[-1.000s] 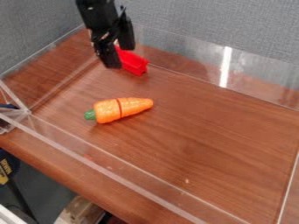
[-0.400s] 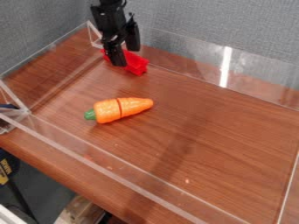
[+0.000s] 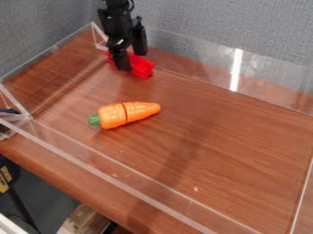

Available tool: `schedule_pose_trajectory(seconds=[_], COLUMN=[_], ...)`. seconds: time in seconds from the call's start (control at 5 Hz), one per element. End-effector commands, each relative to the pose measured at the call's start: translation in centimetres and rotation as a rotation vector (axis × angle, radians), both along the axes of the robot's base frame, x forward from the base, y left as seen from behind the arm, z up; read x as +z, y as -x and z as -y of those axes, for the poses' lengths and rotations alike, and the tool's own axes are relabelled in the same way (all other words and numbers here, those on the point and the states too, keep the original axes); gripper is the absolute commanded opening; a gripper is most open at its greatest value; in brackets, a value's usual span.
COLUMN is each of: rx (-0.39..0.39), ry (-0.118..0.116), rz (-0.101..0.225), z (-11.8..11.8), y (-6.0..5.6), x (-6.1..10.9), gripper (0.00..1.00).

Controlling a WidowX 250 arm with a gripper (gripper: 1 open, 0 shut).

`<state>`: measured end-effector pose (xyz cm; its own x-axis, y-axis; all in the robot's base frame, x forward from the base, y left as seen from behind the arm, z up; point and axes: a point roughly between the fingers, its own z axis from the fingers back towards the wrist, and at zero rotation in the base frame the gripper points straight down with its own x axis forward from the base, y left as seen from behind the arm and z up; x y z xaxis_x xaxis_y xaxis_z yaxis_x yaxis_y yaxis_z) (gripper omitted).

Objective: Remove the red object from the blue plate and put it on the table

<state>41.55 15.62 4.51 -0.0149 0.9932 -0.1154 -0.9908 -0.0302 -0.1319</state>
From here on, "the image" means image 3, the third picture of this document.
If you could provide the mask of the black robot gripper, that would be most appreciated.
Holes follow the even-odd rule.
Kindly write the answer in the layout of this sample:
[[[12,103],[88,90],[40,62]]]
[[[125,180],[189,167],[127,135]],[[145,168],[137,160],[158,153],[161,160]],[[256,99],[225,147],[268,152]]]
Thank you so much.
[[[134,8],[134,0],[102,0],[98,7],[98,16],[107,35],[110,58],[118,70],[122,71],[133,69],[127,54],[131,43],[138,56],[146,56],[149,53],[147,33],[142,25],[142,17],[137,16],[134,20],[131,18]]]

